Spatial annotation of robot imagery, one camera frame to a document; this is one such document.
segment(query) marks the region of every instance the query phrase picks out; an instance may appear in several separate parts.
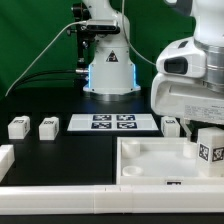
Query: cable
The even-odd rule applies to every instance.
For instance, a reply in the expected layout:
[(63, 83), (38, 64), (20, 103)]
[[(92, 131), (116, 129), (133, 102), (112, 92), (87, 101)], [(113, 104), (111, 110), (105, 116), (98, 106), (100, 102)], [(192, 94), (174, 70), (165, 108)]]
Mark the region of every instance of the cable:
[(13, 84), (9, 87), (8, 91), (6, 92), (5, 96), (8, 96), (10, 90), (13, 88), (13, 86), (33, 67), (33, 65), (43, 56), (43, 54), (51, 47), (51, 45), (58, 39), (58, 37), (70, 26), (74, 26), (77, 24), (85, 24), (86, 21), (80, 21), (80, 22), (74, 22), (70, 23), (67, 26), (65, 26), (57, 35), (56, 37), (47, 45), (47, 47), (37, 56), (37, 58), (27, 67), (27, 69), (19, 76), (18, 79), (16, 79)]
[(22, 83), (16, 84), (13, 87), (13, 90), (15, 90), (16, 88), (18, 88), (21, 85), (24, 85), (24, 84), (27, 84), (27, 83), (30, 83), (30, 82), (68, 81), (68, 80), (78, 80), (78, 79), (81, 80), (82, 78), (70, 77), (70, 78), (57, 78), (57, 79), (34, 79), (34, 80), (26, 80), (26, 81), (24, 81)]
[(11, 92), (13, 92), (14, 89), (17, 88), (17, 86), (19, 86), (20, 84), (22, 85), (27, 80), (30, 80), (30, 79), (38, 77), (38, 76), (43, 76), (43, 75), (53, 75), (53, 74), (63, 74), (63, 73), (64, 74), (71, 74), (71, 73), (75, 74), (75, 70), (50, 70), (50, 71), (42, 71), (42, 72), (38, 72), (38, 73), (34, 73), (31, 75), (25, 76), (13, 85), (13, 87), (9, 90), (8, 95)]
[(149, 61), (148, 59), (146, 59), (144, 56), (142, 56), (131, 44), (131, 42), (129, 41), (128, 37), (127, 37), (127, 33), (126, 33), (126, 30), (125, 30), (125, 26), (124, 26), (124, 8), (125, 8), (125, 0), (122, 0), (122, 26), (123, 26), (123, 30), (124, 30), (124, 36), (125, 36), (125, 39), (129, 45), (129, 47), (135, 52), (135, 54), (137, 56), (139, 56), (141, 59), (143, 59), (144, 61), (148, 62), (149, 64), (151, 65), (154, 65), (156, 66), (155, 63), (153, 63), (152, 61)]
[(26, 77), (22, 78), (19, 80), (18, 83), (26, 81), (28, 79), (32, 79), (35, 78), (37, 76), (42, 76), (42, 75), (51, 75), (51, 74), (71, 74), (71, 73), (76, 73), (75, 70), (50, 70), (50, 71), (43, 71), (43, 72), (38, 72), (38, 73), (34, 73), (31, 75), (27, 75)]

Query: white cube with marker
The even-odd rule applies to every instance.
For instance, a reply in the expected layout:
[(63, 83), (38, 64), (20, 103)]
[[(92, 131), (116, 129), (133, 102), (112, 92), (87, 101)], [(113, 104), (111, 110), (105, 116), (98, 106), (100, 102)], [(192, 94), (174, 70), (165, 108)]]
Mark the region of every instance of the white cube with marker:
[(59, 119), (57, 117), (45, 118), (39, 126), (40, 140), (55, 140), (59, 132)]
[(8, 125), (9, 139), (24, 139), (30, 130), (30, 118), (15, 117)]
[(180, 137), (180, 125), (175, 117), (162, 117), (161, 131), (164, 137)]

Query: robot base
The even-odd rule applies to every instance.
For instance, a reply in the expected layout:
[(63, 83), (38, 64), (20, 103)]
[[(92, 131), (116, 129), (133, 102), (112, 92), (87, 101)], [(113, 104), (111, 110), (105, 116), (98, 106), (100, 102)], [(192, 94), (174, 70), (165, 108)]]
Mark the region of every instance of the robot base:
[(97, 93), (97, 92), (93, 92), (92, 90), (89, 91), (87, 87), (84, 87), (83, 90), (84, 90), (85, 97), (88, 97), (94, 100), (106, 101), (106, 102), (124, 101), (134, 97), (139, 97), (141, 95), (140, 86), (136, 86), (134, 89), (132, 89), (131, 92), (119, 93), (119, 91), (117, 91), (117, 93), (114, 93), (114, 94)]

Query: black cable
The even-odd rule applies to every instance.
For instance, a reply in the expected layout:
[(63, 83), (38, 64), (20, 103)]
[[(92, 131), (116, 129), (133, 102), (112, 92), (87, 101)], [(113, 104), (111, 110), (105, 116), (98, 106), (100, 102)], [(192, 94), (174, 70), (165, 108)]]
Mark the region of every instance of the black cable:
[(31, 75), (27, 75), (25, 76), (24, 78), (20, 79), (20, 82), (23, 82), (23, 81), (26, 81), (28, 79), (32, 79), (34, 77), (37, 77), (37, 76), (42, 76), (42, 75), (51, 75), (51, 74), (71, 74), (71, 73), (76, 73), (75, 70), (49, 70), (49, 71), (43, 71), (43, 72), (38, 72), (38, 73), (33, 73)]
[(22, 84), (23, 82), (38, 77), (38, 76), (43, 76), (43, 75), (52, 75), (52, 74), (75, 74), (75, 70), (49, 70), (49, 71), (42, 71), (42, 72), (38, 72), (38, 73), (33, 73), (31, 75), (27, 75), (24, 78), (20, 79), (17, 83), (15, 83), (13, 85), (13, 87), (11, 88), (11, 90), (8, 92), (8, 94), (10, 94), (11, 92), (13, 92), (13, 90), (15, 88), (17, 88), (18, 85)]
[(30, 83), (30, 82), (43, 82), (43, 81), (44, 82), (50, 82), (50, 81), (68, 81), (68, 80), (70, 81), (70, 80), (74, 80), (74, 79), (77, 80), (77, 78), (73, 78), (73, 77), (71, 77), (71, 78), (58, 78), (58, 79), (34, 79), (34, 80), (27, 80), (27, 81), (24, 81), (22, 83), (18, 83), (16, 86), (14, 86), (12, 91), (14, 91), (19, 86), (27, 84), (27, 83)]

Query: black panel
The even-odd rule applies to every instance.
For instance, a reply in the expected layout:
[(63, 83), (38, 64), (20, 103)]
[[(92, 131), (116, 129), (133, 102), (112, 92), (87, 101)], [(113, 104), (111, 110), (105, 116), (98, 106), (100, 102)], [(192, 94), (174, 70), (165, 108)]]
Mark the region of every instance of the black panel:
[(185, 48), (189, 41), (182, 42), (178, 48)]
[(188, 70), (188, 62), (184, 57), (167, 59), (164, 63), (164, 69), (167, 73), (185, 75)]

